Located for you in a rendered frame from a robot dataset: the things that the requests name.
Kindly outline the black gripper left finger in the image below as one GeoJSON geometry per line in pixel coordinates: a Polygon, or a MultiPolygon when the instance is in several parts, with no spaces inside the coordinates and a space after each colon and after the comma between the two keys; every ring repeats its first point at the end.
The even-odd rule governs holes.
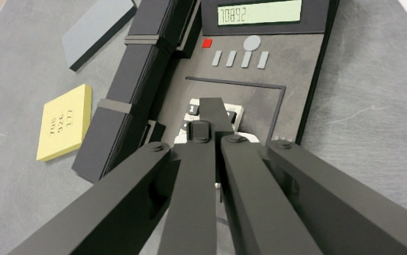
{"type": "Polygon", "coordinates": [[[168,208],[157,255],[217,255],[216,163],[211,98],[199,98],[173,147],[143,145],[6,255],[139,255],[168,208]]]}

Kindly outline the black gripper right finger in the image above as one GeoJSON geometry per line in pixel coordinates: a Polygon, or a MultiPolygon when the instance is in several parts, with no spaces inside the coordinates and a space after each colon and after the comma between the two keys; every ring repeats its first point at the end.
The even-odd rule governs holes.
{"type": "Polygon", "coordinates": [[[222,98],[211,102],[235,255],[407,255],[406,208],[298,144],[234,132],[222,98]]]}

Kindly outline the light grey flat rectangular slab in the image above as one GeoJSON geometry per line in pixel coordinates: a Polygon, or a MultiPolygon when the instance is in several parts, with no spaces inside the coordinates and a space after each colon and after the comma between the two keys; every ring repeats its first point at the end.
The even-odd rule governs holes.
{"type": "Polygon", "coordinates": [[[136,14],[134,0],[98,0],[63,36],[68,68],[76,72],[136,14]]]}

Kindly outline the yellow sticky note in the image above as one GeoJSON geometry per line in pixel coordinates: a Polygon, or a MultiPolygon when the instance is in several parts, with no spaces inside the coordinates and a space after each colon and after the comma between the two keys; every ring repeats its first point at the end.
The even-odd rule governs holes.
{"type": "Polygon", "coordinates": [[[44,106],[37,160],[80,148],[90,125],[92,87],[84,84],[44,106]]]}

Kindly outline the dark grey telephone handset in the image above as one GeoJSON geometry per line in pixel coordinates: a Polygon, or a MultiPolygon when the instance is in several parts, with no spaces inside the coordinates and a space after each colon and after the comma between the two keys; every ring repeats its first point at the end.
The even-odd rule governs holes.
{"type": "Polygon", "coordinates": [[[76,176],[95,185],[144,145],[150,107],[197,1],[141,0],[115,77],[71,167],[76,176]]]}

